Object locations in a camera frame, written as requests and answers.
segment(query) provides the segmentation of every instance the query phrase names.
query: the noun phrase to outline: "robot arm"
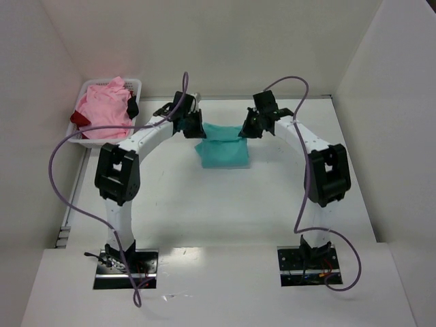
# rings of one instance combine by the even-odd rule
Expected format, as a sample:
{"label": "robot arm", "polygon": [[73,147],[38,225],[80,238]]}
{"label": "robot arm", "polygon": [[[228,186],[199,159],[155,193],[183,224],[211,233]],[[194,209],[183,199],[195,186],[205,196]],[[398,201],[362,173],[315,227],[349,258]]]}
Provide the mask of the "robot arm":
{"label": "robot arm", "polygon": [[[169,115],[182,96],[177,92],[172,103],[153,114],[149,125],[155,125]],[[103,145],[95,175],[95,186],[105,200],[108,222],[118,232],[127,261],[134,261],[136,242],[131,230],[131,201],[140,188],[140,164],[163,141],[182,131],[186,138],[205,138],[200,95],[186,95],[178,110],[160,125],[137,131],[118,144]],[[111,230],[105,246],[106,253],[120,259],[119,246]]]}
{"label": "robot arm", "polygon": [[[301,122],[294,122],[293,112],[287,108],[279,109],[271,91],[255,94],[253,98],[255,108],[248,108],[249,112],[239,136],[261,138],[263,131],[269,131],[303,155],[295,130],[295,124],[298,124],[309,154],[309,199],[316,205],[313,219],[307,224],[330,228],[337,202],[344,198],[345,192],[351,187],[345,147],[342,144],[331,145],[312,133]],[[329,234],[323,231],[310,233],[309,237],[309,243],[314,247],[321,247],[329,241]]]}

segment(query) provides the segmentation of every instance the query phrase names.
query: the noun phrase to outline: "white floor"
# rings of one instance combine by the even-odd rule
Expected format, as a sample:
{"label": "white floor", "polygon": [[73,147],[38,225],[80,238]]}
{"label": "white floor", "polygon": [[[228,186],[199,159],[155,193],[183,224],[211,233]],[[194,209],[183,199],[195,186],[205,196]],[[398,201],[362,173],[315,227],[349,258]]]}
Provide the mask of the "white floor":
{"label": "white floor", "polygon": [[[293,110],[297,103],[279,106]],[[142,103],[143,121],[162,104]],[[201,102],[204,121],[220,125],[242,125],[247,106],[251,100]],[[299,119],[319,137],[344,144],[331,100],[307,101]],[[131,290],[92,290],[95,262],[82,253],[102,248],[107,231],[72,213],[67,249],[44,253],[23,326],[414,326],[389,249],[375,242],[353,170],[333,229],[362,255],[358,287],[344,294],[323,286],[280,287],[276,246],[298,244],[292,228],[304,191],[303,159],[265,136],[249,141],[250,169],[203,170],[197,142],[177,135],[141,165],[134,234],[138,248],[160,253],[157,289],[142,291],[143,308],[135,308]],[[91,153],[77,204],[104,217],[93,184],[97,156]],[[311,214],[313,205],[304,225]],[[356,260],[332,240],[344,282],[351,283]]]}

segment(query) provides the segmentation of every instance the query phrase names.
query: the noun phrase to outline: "pink towel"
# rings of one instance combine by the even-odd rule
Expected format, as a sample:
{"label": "pink towel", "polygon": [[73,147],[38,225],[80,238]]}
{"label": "pink towel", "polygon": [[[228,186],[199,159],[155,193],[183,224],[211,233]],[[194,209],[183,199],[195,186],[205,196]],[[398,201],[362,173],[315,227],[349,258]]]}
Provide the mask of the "pink towel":
{"label": "pink towel", "polygon": [[[127,100],[130,91],[124,88],[124,80],[116,77],[107,85],[90,85],[87,92],[80,99],[77,111],[85,116],[91,126],[122,125],[131,126],[131,119],[127,114]],[[83,134],[89,139],[125,138],[128,129],[98,129]]]}

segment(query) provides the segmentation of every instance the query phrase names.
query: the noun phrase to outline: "white plastic basket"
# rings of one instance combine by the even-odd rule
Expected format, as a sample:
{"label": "white plastic basket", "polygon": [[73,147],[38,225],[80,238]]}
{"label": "white plastic basket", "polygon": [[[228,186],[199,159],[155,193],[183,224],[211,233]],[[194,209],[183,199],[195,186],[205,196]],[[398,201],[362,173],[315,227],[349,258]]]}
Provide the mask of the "white plastic basket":
{"label": "white plastic basket", "polygon": [[[89,80],[87,82],[85,82],[82,85],[82,88],[80,90],[79,96],[77,97],[77,101],[76,101],[76,105],[74,106],[74,110],[76,110],[77,105],[79,103],[79,100],[82,98],[82,96],[87,92],[88,86],[89,85],[107,85],[109,84],[109,82],[112,80],[112,78],[100,78],[97,80]],[[136,103],[139,106],[139,98],[141,96],[141,86],[142,83],[140,80],[136,80],[135,78],[124,78],[125,84],[124,87],[126,89],[128,89],[129,91],[133,91],[134,95],[136,95]],[[131,120],[131,125],[134,126],[136,122],[136,117],[133,118]],[[71,121],[69,122],[68,125],[68,129],[67,129],[67,133],[65,136],[69,136],[70,134],[74,133],[75,131],[77,131],[77,126],[76,124],[73,124]],[[130,129],[129,132],[127,133],[126,138],[130,137],[132,134],[134,133],[133,129]],[[105,143],[118,143],[122,140],[124,140],[125,138],[118,138],[118,139],[101,139],[101,140],[83,140],[82,139],[82,134],[78,134],[77,136],[74,136],[72,138],[70,138],[68,141],[70,141],[71,143],[78,143],[81,144],[87,148],[99,148],[101,147],[103,144]]]}

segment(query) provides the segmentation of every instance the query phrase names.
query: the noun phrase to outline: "purple cable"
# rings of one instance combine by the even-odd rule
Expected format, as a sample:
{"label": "purple cable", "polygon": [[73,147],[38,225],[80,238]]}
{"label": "purple cable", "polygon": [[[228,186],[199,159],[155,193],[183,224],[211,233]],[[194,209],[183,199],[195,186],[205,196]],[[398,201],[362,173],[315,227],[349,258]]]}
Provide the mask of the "purple cable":
{"label": "purple cable", "polygon": [[62,141],[60,141],[58,143],[58,145],[56,145],[56,147],[54,148],[52,155],[50,156],[50,160],[48,161],[48,178],[50,179],[50,184],[52,185],[52,188],[54,190],[54,192],[56,193],[57,197],[63,202],[65,203],[68,207],[70,207],[71,209],[74,209],[75,211],[77,211],[78,213],[82,213],[83,215],[86,215],[88,217],[94,218],[95,220],[105,224],[106,226],[108,226],[108,228],[110,228],[112,230],[112,232],[115,235],[116,238],[116,242],[118,243],[119,246],[119,250],[120,250],[120,255],[121,255],[121,261],[123,262],[124,266],[125,266],[125,270],[127,273],[127,276],[129,277],[131,286],[134,289],[134,303],[135,305],[140,308],[142,306],[142,301],[141,301],[141,295],[139,293],[139,289],[144,286],[143,283],[140,283],[140,285],[136,285],[134,278],[131,275],[130,269],[129,269],[129,265],[127,263],[127,260],[125,258],[124,255],[124,250],[123,250],[123,246],[121,244],[121,240],[119,238],[118,233],[116,232],[116,230],[114,229],[114,227],[108,223],[106,220],[93,215],[92,213],[89,213],[85,210],[82,210],[80,208],[78,208],[77,206],[74,206],[73,204],[69,203],[68,200],[61,194],[61,192],[59,192],[56,184],[55,184],[55,180],[53,179],[53,160],[55,158],[55,155],[57,153],[57,151],[61,148],[61,146],[67,142],[70,138],[81,134],[83,132],[86,131],[94,131],[96,129],[111,129],[111,128],[123,128],[123,129],[147,129],[147,128],[152,128],[152,127],[156,127],[160,124],[162,124],[163,122],[167,121],[168,119],[171,118],[171,116],[178,110],[178,107],[180,107],[180,105],[183,103],[183,100],[185,99],[186,96],[186,91],[188,88],[188,84],[189,84],[189,75],[187,72],[185,72],[183,74],[183,79],[182,79],[182,96],[179,99],[179,101],[177,102],[177,104],[175,105],[174,109],[171,110],[171,112],[168,114],[167,117],[163,118],[162,120],[158,121],[157,123],[151,124],[151,125],[144,125],[144,126],[140,126],[140,127],[134,127],[134,126],[113,126],[113,125],[107,125],[107,126],[98,126],[98,127],[90,127],[90,128],[86,128],[83,129],[81,131],[75,131],[74,133],[70,134],[69,136],[64,137],[64,139],[62,139]]}
{"label": "purple cable", "polygon": [[356,248],[353,246],[353,244],[348,240],[348,238],[346,238],[346,237],[345,237],[344,235],[342,235],[341,233],[339,233],[339,232],[337,232],[337,231],[335,231],[335,230],[330,230],[330,229],[328,229],[328,228],[324,228],[324,227],[309,227],[309,228],[303,228],[303,229],[301,229],[301,230],[298,229],[298,227],[300,226],[301,219],[302,219],[302,214],[304,213],[305,208],[306,208],[307,199],[309,198],[309,190],[310,190],[310,185],[311,185],[311,170],[310,170],[310,167],[309,167],[309,155],[308,155],[308,153],[307,153],[307,149],[306,149],[306,146],[305,146],[305,141],[303,140],[303,138],[302,138],[302,136],[301,136],[300,129],[298,128],[298,124],[297,124],[296,122],[297,122],[297,114],[298,114],[298,111],[300,110],[300,108],[301,108],[303,102],[306,100],[307,95],[309,94],[309,83],[308,83],[304,78],[301,78],[301,77],[299,77],[299,76],[286,76],[286,77],[282,77],[282,78],[276,80],[276,81],[273,82],[271,85],[268,85],[268,86],[264,89],[264,91],[269,90],[271,87],[273,87],[273,86],[276,85],[277,83],[281,82],[282,80],[290,80],[290,79],[292,79],[292,80],[300,80],[300,81],[303,82],[303,83],[305,84],[305,86],[306,86],[306,92],[305,92],[305,94],[303,95],[303,97],[301,98],[300,103],[297,105],[297,108],[295,109],[295,113],[294,113],[294,118],[292,119],[292,121],[294,122],[295,130],[296,130],[297,135],[298,135],[298,139],[300,140],[300,143],[301,143],[302,151],[303,151],[303,153],[305,154],[305,161],[306,161],[306,176],[307,176],[307,178],[306,178],[306,185],[305,185],[305,188],[306,188],[305,196],[304,196],[303,199],[302,199],[301,207],[300,207],[300,211],[298,212],[297,220],[296,220],[296,223],[295,223],[295,226],[294,226],[294,233],[295,233],[295,234],[301,234],[301,233],[304,233],[304,232],[310,232],[311,230],[321,230],[321,231],[323,231],[323,232],[329,232],[329,233],[332,233],[332,234],[335,234],[335,235],[339,236],[340,238],[342,238],[342,239],[343,239],[343,240],[344,240],[344,241],[349,245],[349,247],[353,250],[354,255],[356,256],[357,263],[358,263],[358,265],[359,265],[358,273],[357,273],[356,279],[354,279],[354,281],[353,281],[353,283],[351,283],[351,285],[349,285],[349,286],[347,286],[347,287],[344,287],[344,288],[333,288],[333,287],[331,287],[331,286],[327,283],[327,281],[329,280],[329,278],[331,278],[331,277],[334,276],[334,275],[337,275],[337,273],[335,273],[335,274],[330,274],[330,275],[328,275],[328,276],[324,279],[324,283],[326,284],[327,288],[329,288],[330,290],[333,290],[333,291],[336,291],[336,292],[344,292],[344,291],[348,291],[348,290],[352,289],[352,288],[353,288],[353,287],[354,287],[354,286],[359,282],[360,276],[362,275],[362,262],[360,261],[359,253],[357,252],[357,250],[356,250]]}

